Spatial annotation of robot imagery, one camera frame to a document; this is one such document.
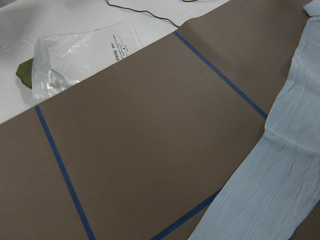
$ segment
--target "black cable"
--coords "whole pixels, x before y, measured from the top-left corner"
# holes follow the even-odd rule
[[[183,1],[184,1],[184,2],[194,2],[194,1],[198,1],[198,0],[192,0],[192,1],[183,0]],[[137,13],[148,13],[148,14],[152,15],[153,17],[155,17],[156,19],[166,20],[166,21],[170,22],[173,26],[175,26],[175,27],[177,27],[177,28],[180,27],[180,26],[178,26],[177,24],[175,24],[173,21],[171,21],[169,18],[156,16],[156,15],[154,15],[153,13],[149,12],[148,10],[135,10],[135,9],[130,8],[130,7],[124,7],[124,6],[114,5],[114,4],[110,4],[110,3],[108,2],[108,0],[105,0],[105,3],[108,4],[108,5],[111,6],[111,7],[116,7],[116,8],[125,9],[125,10],[131,10],[131,11],[134,11],[134,12],[137,12]]]

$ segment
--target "green object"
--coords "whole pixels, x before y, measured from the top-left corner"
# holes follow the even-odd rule
[[[15,73],[15,75],[21,79],[21,82],[30,89],[32,89],[31,72],[33,60],[34,59],[31,58],[28,61],[21,63]]]

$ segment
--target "clear plastic bag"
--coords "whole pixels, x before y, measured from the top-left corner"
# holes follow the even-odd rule
[[[34,47],[32,96],[50,98],[141,48],[129,21],[89,32],[40,36]]]

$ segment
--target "white table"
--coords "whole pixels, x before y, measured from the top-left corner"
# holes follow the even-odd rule
[[[228,0],[109,2],[137,10],[149,10],[181,25]],[[91,31],[124,20],[132,22],[144,47],[177,29],[166,21],[146,14],[108,6],[103,0],[18,0],[0,8],[0,38],[24,38],[16,42],[8,53],[0,53],[0,124],[41,102],[32,98],[31,90],[15,75],[18,65],[33,57],[38,36]]]

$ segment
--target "white surface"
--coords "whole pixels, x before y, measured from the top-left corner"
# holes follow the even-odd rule
[[[263,137],[189,240],[287,240],[319,201],[320,0],[305,10],[311,18]]]
[[[110,0],[110,3],[149,10],[181,25],[227,1]],[[168,22],[110,7],[103,0],[18,0],[0,8],[0,44],[1,38],[14,44],[8,53],[0,46],[0,123],[41,102],[32,98],[32,91],[15,75],[18,65],[33,57],[38,36],[86,32],[124,20],[132,22],[144,47],[176,30]]]

